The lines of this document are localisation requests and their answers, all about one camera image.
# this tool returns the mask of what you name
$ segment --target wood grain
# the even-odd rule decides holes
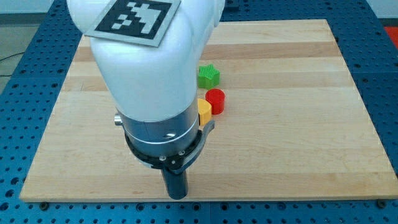
[[[214,116],[185,201],[398,197],[398,181],[324,20],[221,23],[199,65],[221,71]],[[204,97],[205,90],[198,90]],[[130,153],[84,37],[20,198],[171,201]]]

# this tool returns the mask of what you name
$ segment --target yellow block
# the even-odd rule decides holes
[[[205,125],[211,120],[211,104],[198,98],[199,125]]]

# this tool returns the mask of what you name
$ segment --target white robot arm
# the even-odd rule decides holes
[[[161,2],[126,2],[134,5],[156,1]],[[205,131],[212,129],[205,128],[198,137],[201,132],[196,70],[204,46],[220,21],[224,1],[181,0],[158,47],[90,39],[95,60],[119,111],[127,143],[143,163],[162,169],[167,190],[174,199],[184,197],[187,186],[184,190],[173,179],[175,183],[187,184],[185,169],[201,150],[195,152],[195,148],[203,147]],[[67,0],[70,15],[82,33],[93,25],[109,2]]]

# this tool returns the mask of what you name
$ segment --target green block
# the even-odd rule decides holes
[[[199,66],[198,86],[210,90],[220,84],[220,71],[213,64]]]

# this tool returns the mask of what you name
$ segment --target blue perforated table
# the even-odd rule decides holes
[[[398,172],[398,51],[366,1],[240,0],[224,21],[327,19]],[[0,96],[0,223],[398,223],[386,203],[51,203],[18,199],[81,34],[55,0]]]

